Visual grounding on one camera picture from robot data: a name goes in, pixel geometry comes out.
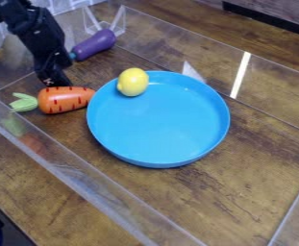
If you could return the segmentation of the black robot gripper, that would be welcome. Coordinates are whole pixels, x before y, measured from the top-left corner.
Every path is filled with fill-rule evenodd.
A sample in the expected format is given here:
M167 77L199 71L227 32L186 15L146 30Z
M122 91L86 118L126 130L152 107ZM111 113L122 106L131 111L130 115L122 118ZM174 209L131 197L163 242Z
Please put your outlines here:
M72 64L63 30L44 7L30 0L0 0L0 23L7 24L34 56L35 72L48 87L71 86L63 69Z

